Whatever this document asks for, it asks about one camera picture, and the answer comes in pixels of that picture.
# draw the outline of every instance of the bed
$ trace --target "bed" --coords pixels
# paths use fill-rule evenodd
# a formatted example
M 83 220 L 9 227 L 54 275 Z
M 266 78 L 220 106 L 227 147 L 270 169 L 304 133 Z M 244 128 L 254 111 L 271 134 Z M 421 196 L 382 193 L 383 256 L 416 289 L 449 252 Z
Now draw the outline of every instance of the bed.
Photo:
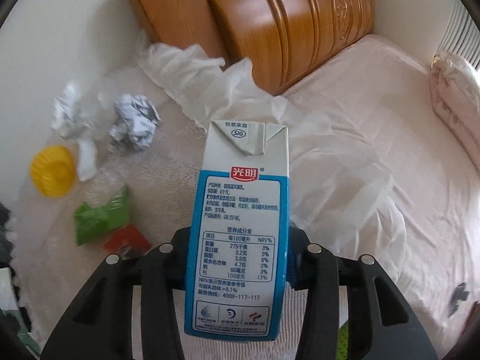
M 426 66 L 368 35 L 374 0 L 129 1 L 152 41 L 200 44 L 227 64 L 249 58 L 265 91 L 303 110 L 339 106 L 393 173 L 407 237 L 398 286 L 443 356 L 478 296 L 480 180 L 431 110 Z M 465 282 L 472 296 L 449 317 Z
M 407 231 L 407 260 L 397 284 L 443 356 L 457 341 L 479 297 L 480 242 L 475 230 L 480 218 L 480 179 L 461 145 L 431 111 L 426 67 L 385 38 L 369 35 L 374 26 L 374 0 L 129 1 L 154 42 L 180 48 L 199 44 L 208 56 L 222 57 L 227 65 L 249 58 L 255 83 L 268 93 L 284 95 L 305 110 L 334 103 L 351 120 L 394 176 L 393 200 Z M 142 85 L 149 97 L 159 97 L 151 82 Z M 174 177 L 182 164 L 189 182 L 181 195 L 188 206 L 193 201 L 203 135 L 178 107 L 160 97 L 160 113 L 172 116 L 166 127 L 182 136 L 192 150 L 158 166 Z M 142 158 L 138 155 L 132 160 L 138 169 L 142 169 Z M 128 181 L 128 174 L 110 166 L 108 159 L 102 164 L 93 182 L 97 191 L 107 183 Z M 148 196 L 136 195 L 135 209 L 147 237 L 159 243 L 168 241 L 175 228 L 188 225 L 189 212 L 168 218 L 142 212 L 148 199 L 165 199 L 154 187 L 148 185 Z M 63 212 L 56 219 L 56 230 L 49 233 L 48 241 L 39 241 L 30 257 L 26 255 L 31 250 L 24 250 L 25 258 L 19 263 L 20 270 L 28 271 L 24 276 L 27 288 L 41 292 L 32 299 L 32 310 L 42 322 L 44 338 L 103 258 L 95 249 L 75 250 L 73 237 L 58 230 L 70 219 L 75 204 L 88 198 L 88 191 L 86 195 L 57 206 Z M 46 207 L 37 207 L 38 212 L 42 209 Z M 141 219 L 143 214 L 148 219 Z M 168 232 L 151 230 L 158 226 L 155 221 Z M 78 275 L 66 279 L 67 272 L 78 266 Z M 62 274 L 51 282 L 35 278 L 49 269 Z M 450 297 L 461 283 L 468 283 L 470 296 L 449 317 Z M 57 288 L 51 297 L 50 286 Z M 305 300 L 305 294 L 287 292 L 282 333 L 276 342 L 240 347 L 183 335 L 186 356 L 199 358 L 201 353 L 200 358 L 207 359 L 207 353 L 213 353 L 214 359 L 243 359 L 262 353 L 265 358 L 289 359 L 298 342 Z M 181 297 L 177 301 L 181 321 Z

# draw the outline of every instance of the nutrition facts table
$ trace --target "nutrition facts table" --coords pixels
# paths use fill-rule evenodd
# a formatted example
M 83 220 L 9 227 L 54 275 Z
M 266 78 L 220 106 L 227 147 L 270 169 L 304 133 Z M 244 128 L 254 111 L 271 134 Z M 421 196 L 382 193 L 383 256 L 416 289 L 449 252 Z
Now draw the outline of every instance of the nutrition facts table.
M 193 327 L 269 333 L 277 279 L 280 183 L 209 176 L 202 205 Z
M 272 280 L 275 238 L 267 235 L 203 234 L 200 276 L 248 282 Z

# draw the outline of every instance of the yellow plastic cap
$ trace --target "yellow plastic cap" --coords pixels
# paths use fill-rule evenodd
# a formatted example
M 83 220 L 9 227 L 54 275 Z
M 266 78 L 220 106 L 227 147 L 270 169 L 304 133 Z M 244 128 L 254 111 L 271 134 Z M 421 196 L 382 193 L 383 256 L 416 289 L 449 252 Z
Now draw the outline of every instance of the yellow plastic cap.
M 45 196 L 63 196 L 75 181 L 74 157 L 64 146 L 45 147 L 33 158 L 30 177 Z

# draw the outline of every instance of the white wall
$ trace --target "white wall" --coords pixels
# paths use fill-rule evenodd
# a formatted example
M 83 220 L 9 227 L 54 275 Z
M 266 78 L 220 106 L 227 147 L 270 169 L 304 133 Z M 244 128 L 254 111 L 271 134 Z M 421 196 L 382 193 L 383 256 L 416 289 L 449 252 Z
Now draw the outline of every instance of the white wall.
M 18 1 L 0 28 L 0 202 L 12 207 L 50 136 L 53 98 L 123 65 L 138 32 L 127 0 Z
M 375 0 L 373 31 L 429 65 L 454 5 L 455 0 Z

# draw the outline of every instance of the wooden headboard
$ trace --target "wooden headboard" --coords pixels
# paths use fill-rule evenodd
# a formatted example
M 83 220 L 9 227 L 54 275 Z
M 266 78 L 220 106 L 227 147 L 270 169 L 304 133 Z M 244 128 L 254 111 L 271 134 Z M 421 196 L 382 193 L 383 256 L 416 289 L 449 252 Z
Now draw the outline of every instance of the wooden headboard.
M 284 92 L 371 32 L 374 0 L 129 0 L 153 42 L 248 57 L 256 84 Z

